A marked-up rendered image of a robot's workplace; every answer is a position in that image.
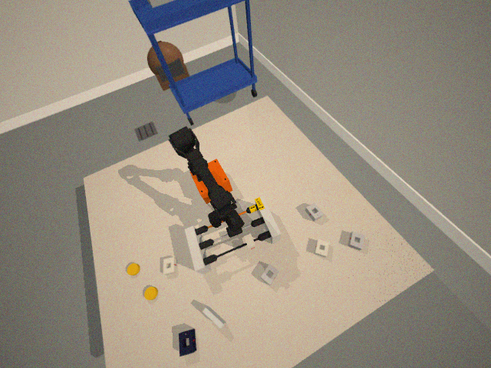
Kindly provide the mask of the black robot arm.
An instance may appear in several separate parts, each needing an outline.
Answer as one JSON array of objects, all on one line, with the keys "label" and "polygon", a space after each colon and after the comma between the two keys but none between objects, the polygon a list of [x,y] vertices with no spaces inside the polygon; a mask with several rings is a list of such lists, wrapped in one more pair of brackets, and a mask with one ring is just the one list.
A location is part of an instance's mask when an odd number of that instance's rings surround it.
[{"label": "black robot arm", "polygon": [[[188,160],[187,164],[189,165],[190,172],[196,175],[198,182],[203,181],[208,189],[208,197],[211,200],[209,202],[215,209],[208,214],[209,222],[212,226],[218,228],[221,226],[221,222],[224,221],[232,232],[244,226],[244,221],[238,212],[234,210],[238,208],[235,199],[231,192],[226,191],[222,186],[218,185],[212,173],[209,171],[207,160],[203,158],[202,153],[199,151],[199,141],[191,128],[188,129],[185,126],[181,130],[169,135],[169,138],[176,153]],[[194,149],[194,146],[196,149]]]}]

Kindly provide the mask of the yellow round disc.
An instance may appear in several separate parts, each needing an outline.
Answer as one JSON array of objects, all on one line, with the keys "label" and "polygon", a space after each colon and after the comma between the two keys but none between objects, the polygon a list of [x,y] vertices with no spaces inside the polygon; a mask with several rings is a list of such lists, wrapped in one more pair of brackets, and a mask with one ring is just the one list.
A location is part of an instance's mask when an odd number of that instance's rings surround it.
[{"label": "yellow round disc", "polygon": [[147,300],[153,300],[158,294],[158,290],[155,287],[149,287],[145,291],[145,298]]},{"label": "yellow round disc", "polygon": [[131,264],[127,269],[127,273],[129,275],[136,275],[139,273],[139,271],[140,271],[140,266],[138,264]]}]

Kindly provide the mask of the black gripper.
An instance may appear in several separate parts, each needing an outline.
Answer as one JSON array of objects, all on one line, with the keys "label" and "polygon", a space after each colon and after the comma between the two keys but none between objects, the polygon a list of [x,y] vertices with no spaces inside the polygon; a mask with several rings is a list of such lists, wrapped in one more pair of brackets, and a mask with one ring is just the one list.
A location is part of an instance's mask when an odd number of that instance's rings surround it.
[{"label": "black gripper", "polygon": [[226,228],[226,231],[227,231],[227,233],[228,233],[228,236],[231,238],[231,237],[233,237],[233,236],[235,236],[235,235],[241,234],[241,233],[242,233],[242,228],[240,228],[239,230],[237,230],[237,231],[235,231],[235,232],[232,232],[232,231],[230,230],[230,228],[229,228],[229,227],[227,227],[227,228]]}]

